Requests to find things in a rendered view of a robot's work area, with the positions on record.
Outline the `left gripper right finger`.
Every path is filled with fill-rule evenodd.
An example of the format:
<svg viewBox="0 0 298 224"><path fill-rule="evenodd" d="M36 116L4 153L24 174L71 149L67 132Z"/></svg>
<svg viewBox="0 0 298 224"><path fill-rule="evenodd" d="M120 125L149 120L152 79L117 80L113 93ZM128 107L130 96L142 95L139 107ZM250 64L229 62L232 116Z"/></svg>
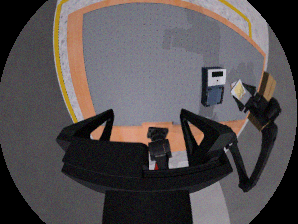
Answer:
<svg viewBox="0 0 298 224"><path fill-rule="evenodd" d="M188 122L203 132L204 138L198 146ZM181 109L180 122L184 136L188 165L197 165L209 153L224 149L234 136L231 127Z"/></svg>

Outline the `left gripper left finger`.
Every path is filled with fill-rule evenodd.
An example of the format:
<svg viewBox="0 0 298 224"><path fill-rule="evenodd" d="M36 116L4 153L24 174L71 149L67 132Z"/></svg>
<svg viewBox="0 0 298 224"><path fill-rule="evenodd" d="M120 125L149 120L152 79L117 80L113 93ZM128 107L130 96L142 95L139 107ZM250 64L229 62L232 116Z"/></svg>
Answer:
<svg viewBox="0 0 298 224"><path fill-rule="evenodd" d="M113 109L64 127L60 133L91 139L90 134L104 122L106 122L106 124L99 140L110 140L114 122Z"/></svg>

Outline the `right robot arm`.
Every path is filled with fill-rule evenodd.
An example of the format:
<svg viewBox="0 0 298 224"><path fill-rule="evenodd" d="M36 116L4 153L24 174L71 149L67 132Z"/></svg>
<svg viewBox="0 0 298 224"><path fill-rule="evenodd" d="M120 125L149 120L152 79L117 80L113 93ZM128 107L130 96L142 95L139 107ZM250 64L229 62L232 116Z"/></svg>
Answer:
<svg viewBox="0 0 298 224"><path fill-rule="evenodd" d="M262 145L261 146L262 147L261 147L258 161L256 163L256 166L255 166L250 178L248 178L248 176L247 176L245 166L244 166L242 157L240 155L240 152L239 152L239 149L237 146L238 140L237 140L237 135L235 132L234 132L235 134L232 137L232 139L225 146L226 150L229 149L232 154L232 157L234 159L234 162L235 162L235 165L237 168L238 176L239 176L238 187L241 189L243 188L242 190L244 193L251 190L257 184L258 180L260 179L259 177L262 174L263 169L265 168L265 165L268 161L271 150L273 148L272 146L274 146L274 143L275 143L275 140L277 137L277 133L278 133L278 127L274 123L274 120L281 113L280 105L274 97L272 97L270 99L270 101L268 102L264 96L256 94L253 99L254 99L253 100L254 103L249 108L249 111L252 113L252 115L255 118L259 115L256 119L259 121L259 123L262 125L262 127L265 126L267 123L269 124L271 122L270 120L272 120L272 122L270 123L271 125L267 124L268 126L264 127L261 130L261 132L262 132ZM273 136L274 136L274 138L273 138ZM271 143L271 140L273 140L273 143ZM233 144L230 145L231 143L233 143ZM269 152L269 150L270 150L270 152ZM261 170L262 170L262 172L261 172ZM257 180L257 178L259 178L259 179ZM245 182L244 183L245 185L243 184L243 182Z"/></svg>

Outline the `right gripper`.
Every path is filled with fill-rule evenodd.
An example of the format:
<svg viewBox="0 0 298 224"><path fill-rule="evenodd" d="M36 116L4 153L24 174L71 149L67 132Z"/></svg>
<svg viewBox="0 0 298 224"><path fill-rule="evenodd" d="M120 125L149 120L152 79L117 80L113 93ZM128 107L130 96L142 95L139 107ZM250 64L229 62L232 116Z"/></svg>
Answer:
<svg viewBox="0 0 298 224"><path fill-rule="evenodd" d="M247 84L245 84L245 83L242 83L242 85L247 89L247 91L252 95L250 98L249 98L249 100L247 101L247 103L244 105L242 102L240 102L234 95L233 95L233 98L235 99L235 101L236 101L236 103L237 103L237 105L238 105L238 108L239 108L239 110L240 111L242 111L244 108L245 108L245 110L244 110L244 113L246 113L248 110L249 110L249 108L251 107L251 105L254 103L253 102L253 98L255 97L255 96L253 96L254 94L255 94L255 92L256 92L256 87L255 86L251 86L251 85L247 85ZM250 88L250 89L249 89ZM252 88L252 89L251 89ZM254 91L255 90L255 91ZM237 102L238 101L238 102ZM239 104L240 104L240 107L239 107ZM245 107L244 107L245 106Z"/></svg>

